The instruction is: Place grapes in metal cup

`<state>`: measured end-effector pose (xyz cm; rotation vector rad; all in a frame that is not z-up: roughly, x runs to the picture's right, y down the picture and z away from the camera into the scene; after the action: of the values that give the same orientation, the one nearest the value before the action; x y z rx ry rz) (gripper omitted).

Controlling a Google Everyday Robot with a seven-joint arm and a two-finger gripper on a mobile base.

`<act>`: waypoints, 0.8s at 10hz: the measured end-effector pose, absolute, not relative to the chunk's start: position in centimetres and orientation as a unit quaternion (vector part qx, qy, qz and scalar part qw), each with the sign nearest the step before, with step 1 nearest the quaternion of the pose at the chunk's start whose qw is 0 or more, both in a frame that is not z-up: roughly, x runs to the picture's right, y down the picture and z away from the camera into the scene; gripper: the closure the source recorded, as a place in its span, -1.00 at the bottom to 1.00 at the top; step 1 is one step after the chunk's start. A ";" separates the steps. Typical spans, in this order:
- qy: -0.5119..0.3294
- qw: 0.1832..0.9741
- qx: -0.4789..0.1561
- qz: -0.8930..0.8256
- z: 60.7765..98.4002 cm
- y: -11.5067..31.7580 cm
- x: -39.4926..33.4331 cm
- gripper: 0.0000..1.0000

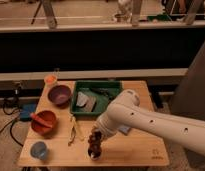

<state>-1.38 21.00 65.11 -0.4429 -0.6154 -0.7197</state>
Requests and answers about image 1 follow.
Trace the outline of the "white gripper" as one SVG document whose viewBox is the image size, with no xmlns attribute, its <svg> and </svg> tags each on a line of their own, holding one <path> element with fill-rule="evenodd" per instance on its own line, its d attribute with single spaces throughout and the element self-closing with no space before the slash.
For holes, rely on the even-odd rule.
<svg viewBox="0 0 205 171">
<path fill-rule="evenodd" d="M 118 123 L 112 120 L 106 112 L 101 114 L 95 124 L 94 130 L 102 134 L 103 139 L 114 136 L 118 131 Z"/>
</svg>

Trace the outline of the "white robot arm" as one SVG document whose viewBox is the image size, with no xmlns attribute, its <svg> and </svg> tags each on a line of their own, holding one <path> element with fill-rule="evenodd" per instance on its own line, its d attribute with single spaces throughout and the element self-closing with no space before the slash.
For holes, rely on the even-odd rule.
<svg viewBox="0 0 205 171">
<path fill-rule="evenodd" d="M 140 107 L 139 102 L 136 91 L 123 90 L 97 118 L 94 129 L 106 140 L 125 125 L 169 139 L 205 156 L 205 121 L 150 111 Z"/>
</svg>

